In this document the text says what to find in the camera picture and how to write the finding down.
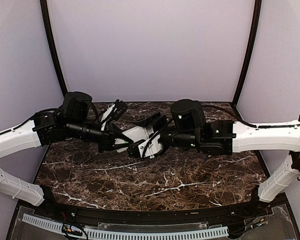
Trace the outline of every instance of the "black frame edge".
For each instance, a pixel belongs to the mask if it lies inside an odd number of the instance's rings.
[[[20,206],[22,206],[22,204],[21,204],[21,201],[18,200],[18,202],[16,203],[16,206],[14,208],[13,214],[12,214],[12,218],[11,218],[11,221],[10,221],[8,232],[6,233],[6,236],[5,236],[5,240],[11,240],[12,233],[13,233],[13,230],[14,230],[14,227],[15,227],[15,224],[16,224],[16,220],[17,220],[17,216],[18,216]]]
[[[245,80],[247,77],[247,72],[248,72],[248,68],[249,68],[249,64],[250,64],[250,60],[251,60],[251,56],[252,56],[252,52],[254,49],[255,40],[256,40],[256,36],[257,36],[257,29],[258,29],[258,23],[259,23],[260,12],[261,12],[261,3],[262,3],[262,0],[255,0],[255,2],[254,2],[254,10],[253,10],[253,17],[252,17],[249,40],[248,40],[248,44],[246,47],[246,52],[245,52],[245,56],[244,56],[244,60],[243,60],[243,64],[242,64],[240,77],[239,77],[239,80],[238,80],[238,83],[236,86],[236,90],[235,90],[235,93],[233,96],[233,100],[232,100],[232,104],[234,104],[235,107],[237,106],[237,104],[239,102],[239,98],[242,93],[242,90],[243,90],[243,87],[245,84]]]
[[[286,193],[284,193],[284,195],[286,197],[286,202],[287,202],[285,205],[286,205],[286,208],[288,209],[288,214],[289,214],[289,217],[291,219],[292,226],[294,228],[294,233],[295,233],[296,239],[300,240],[300,231],[299,231],[299,227],[298,227],[298,224],[297,224],[294,212],[292,211],[292,208],[291,208],[289,200],[288,200],[288,198],[286,196]]]
[[[254,153],[255,153],[256,157],[258,158],[258,160],[259,160],[259,163],[262,167],[262,170],[264,171],[264,174],[265,174],[266,178],[267,179],[270,178],[271,174],[269,172],[269,169],[268,169],[268,167],[265,163],[265,159],[262,156],[261,152],[259,150],[256,150],[256,151],[254,151]]]
[[[58,78],[58,82],[59,82],[62,94],[63,94],[63,96],[65,96],[66,93],[68,92],[68,89],[66,86],[66,82],[65,82],[64,75],[62,73],[61,65],[60,65],[59,58],[58,58],[55,40],[54,40],[52,28],[51,28],[51,21],[50,21],[50,17],[49,17],[49,9],[48,9],[47,0],[40,0],[40,6],[41,6],[42,19],[43,19],[46,39],[48,41],[54,70],[56,73],[56,77]]]
[[[39,174],[39,170],[41,169],[42,164],[44,163],[44,160],[46,159],[46,156],[47,156],[47,154],[48,154],[48,152],[49,152],[50,147],[51,147],[51,144],[49,144],[48,147],[47,147],[47,148],[45,149],[45,151],[44,151],[44,154],[43,154],[43,156],[42,156],[40,165],[39,165],[38,170],[36,171],[35,176],[34,176],[34,179],[33,179],[33,181],[32,181],[33,184],[35,184],[35,182],[36,182],[36,180],[37,180],[37,177],[38,177],[38,174]]]

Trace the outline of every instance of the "white cable tray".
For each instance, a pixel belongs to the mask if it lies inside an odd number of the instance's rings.
[[[62,234],[62,223],[58,221],[46,220],[37,216],[23,214],[22,221],[36,226],[38,228],[50,231],[56,234]],[[228,227],[216,227],[211,229],[171,232],[171,233],[133,233],[102,231],[91,228],[84,228],[89,239],[94,240],[206,240],[228,236]]]

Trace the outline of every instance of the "purple wall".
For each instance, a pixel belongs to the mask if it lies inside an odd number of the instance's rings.
[[[97,102],[231,101],[254,0],[51,0],[71,91]]]
[[[0,0],[0,131],[62,103],[38,0]],[[0,160],[12,175],[32,181],[45,148]],[[0,240],[6,239],[17,201],[0,193]]]
[[[300,114],[300,1],[263,1],[255,47],[238,109],[249,122],[284,122]],[[263,151],[271,173],[285,151]],[[300,228],[300,182],[285,191]]]

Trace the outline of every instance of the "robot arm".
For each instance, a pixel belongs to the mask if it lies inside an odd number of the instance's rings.
[[[300,117],[280,123],[245,123],[217,120],[206,123],[202,106],[197,101],[183,99],[171,106],[173,127],[153,130],[153,121],[124,132],[137,143],[128,153],[154,158],[163,146],[197,149],[208,155],[231,155],[253,150],[288,150],[289,155],[273,175],[257,189],[261,202],[271,202],[296,177],[300,176]]]
[[[88,110],[95,119],[88,119]],[[251,150],[289,150],[281,167],[258,187],[258,200],[271,202],[300,175],[300,118],[283,123],[251,124],[217,120],[207,123],[198,101],[183,99],[171,106],[172,119],[159,112],[135,122],[122,132],[116,121],[127,110],[117,100],[100,114],[92,98],[82,92],[69,92],[54,112],[42,111],[17,127],[0,132],[0,158],[12,153],[46,146],[68,138],[98,143],[98,151],[122,152],[131,157],[154,158],[169,146],[197,149],[208,155],[231,155]],[[30,184],[0,168],[0,192],[40,206],[53,198],[48,187]]]
[[[117,100],[98,121],[99,115],[92,105],[92,98],[81,92],[69,92],[60,108],[36,113],[30,120],[0,132],[0,158],[10,154],[68,138],[78,138],[98,143],[98,151],[112,151],[126,147],[133,140],[121,133],[112,120],[118,120],[127,106]],[[95,119],[87,119],[89,107],[95,113]],[[123,143],[116,144],[116,139]],[[31,203],[41,205],[53,194],[48,187],[25,182],[0,168],[0,192]]]

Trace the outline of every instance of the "brown marble surface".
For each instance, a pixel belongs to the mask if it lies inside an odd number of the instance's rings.
[[[228,103],[211,103],[232,111]],[[170,102],[128,103],[116,122],[121,129],[155,112],[170,115]],[[107,104],[98,103],[99,111]],[[207,122],[231,119],[205,108]],[[54,143],[39,169],[36,184],[50,186],[60,203],[111,210],[171,211],[247,202],[266,177],[253,152],[213,156],[170,147],[153,159],[126,152],[98,153],[98,146],[77,139]]]

